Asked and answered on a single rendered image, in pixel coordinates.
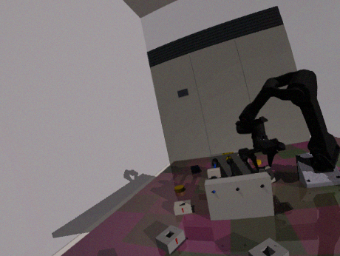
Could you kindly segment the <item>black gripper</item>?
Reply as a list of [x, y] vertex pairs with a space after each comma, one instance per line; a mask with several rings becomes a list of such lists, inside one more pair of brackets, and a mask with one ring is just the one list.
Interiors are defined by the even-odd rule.
[[[258, 170], [258, 164], [256, 162], [256, 156], [254, 155], [254, 153], [258, 153], [258, 152], [261, 152], [260, 150], [258, 149], [255, 149], [256, 148], [256, 138], [260, 137], [260, 139], [263, 139], [264, 138], [264, 135], [266, 135], [266, 133], [262, 133], [262, 134], [257, 134], [257, 135], [252, 135], [252, 141], [253, 141], [253, 148], [254, 149], [239, 149], [238, 153], [239, 153], [239, 156], [241, 158], [250, 158], [252, 161], [253, 161], [253, 164], [255, 165], [256, 169]], [[279, 141], [278, 141], [279, 142]], [[269, 153], [268, 154], [268, 166], [271, 167], [271, 164], [273, 162], [273, 157], [276, 153], [279, 153], [277, 152], [276, 150], [278, 151], [282, 151], [282, 150], [286, 150], [285, 148], [285, 144], [282, 143], [282, 142], [279, 142], [279, 146], [277, 148], [275, 148], [274, 150], [274, 153]]]

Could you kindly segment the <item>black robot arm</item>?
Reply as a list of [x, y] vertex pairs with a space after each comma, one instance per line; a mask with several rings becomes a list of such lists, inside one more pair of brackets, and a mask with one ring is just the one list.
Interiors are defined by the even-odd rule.
[[[288, 85], [287, 89], [278, 88], [285, 85]], [[314, 172], [333, 172], [339, 158], [340, 147], [334, 136], [327, 131], [317, 100], [317, 89], [316, 74], [305, 69], [269, 78], [254, 101], [246, 106], [239, 116], [240, 121], [235, 123], [237, 133], [252, 135], [265, 133], [264, 123], [268, 119], [264, 116], [255, 119], [262, 106], [274, 96], [281, 100], [291, 101], [301, 109], [311, 134], [307, 148], [313, 156], [310, 158], [310, 163]], [[279, 142], [276, 138], [268, 140], [268, 137], [264, 135], [263, 139], [256, 138], [255, 145], [255, 149], [267, 155], [274, 153]]]

